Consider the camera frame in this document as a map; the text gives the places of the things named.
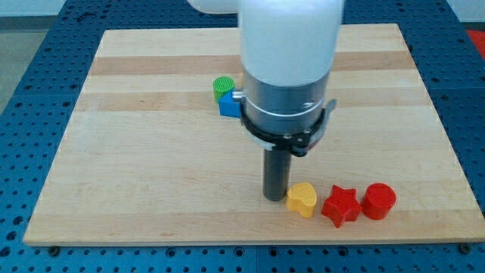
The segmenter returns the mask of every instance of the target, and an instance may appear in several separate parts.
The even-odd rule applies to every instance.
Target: red star-shaped block
[[[357,220],[362,207],[356,199],[357,190],[332,186],[332,194],[324,202],[321,214],[332,219],[337,228],[340,228],[345,221]]]

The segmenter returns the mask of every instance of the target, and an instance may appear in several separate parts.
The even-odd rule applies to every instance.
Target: wooden board
[[[48,246],[482,241],[485,221],[395,24],[342,26],[322,141],[293,160],[304,219],[261,191],[259,146],[221,117],[215,77],[241,83],[237,29],[105,32],[24,241]],[[382,221],[336,229],[330,188],[395,189]]]

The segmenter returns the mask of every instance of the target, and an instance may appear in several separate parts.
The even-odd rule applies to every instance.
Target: silver metal cylinder
[[[301,133],[320,117],[327,79],[328,73],[310,84],[274,86],[245,70],[245,113],[255,126],[268,133]]]

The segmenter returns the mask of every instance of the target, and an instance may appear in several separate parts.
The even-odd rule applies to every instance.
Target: blue pegboard
[[[347,0],[345,24],[397,23],[485,209],[485,64],[445,0]],[[21,242],[105,30],[235,27],[185,0],[67,0],[0,117],[0,272],[485,271],[485,244],[48,249]]]

